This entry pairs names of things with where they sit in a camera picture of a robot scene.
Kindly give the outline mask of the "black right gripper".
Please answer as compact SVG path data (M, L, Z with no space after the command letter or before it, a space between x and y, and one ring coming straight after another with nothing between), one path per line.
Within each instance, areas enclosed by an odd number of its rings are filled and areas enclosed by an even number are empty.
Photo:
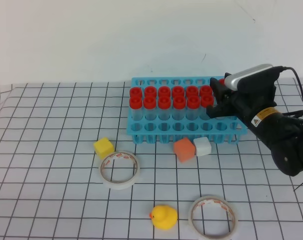
M226 72L224 79L231 74ZM207 106L206 114L211 118L239 117L239 119L251 125L261 125L270 122L278 122L278 111L274 101L276 87L265 88L253 93L241 93L233 91L222 85L218 79L211 77L209 85L216 99L216 105Z

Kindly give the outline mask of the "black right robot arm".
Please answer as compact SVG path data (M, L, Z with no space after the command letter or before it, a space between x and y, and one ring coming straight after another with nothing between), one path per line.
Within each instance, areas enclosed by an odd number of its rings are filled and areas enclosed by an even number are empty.
M303 171L303 110L276 110L275 82L285 66L261 64L224 76L209 85L216 105L206 108L213 118L237 117L270 151L278 169L288 176Z

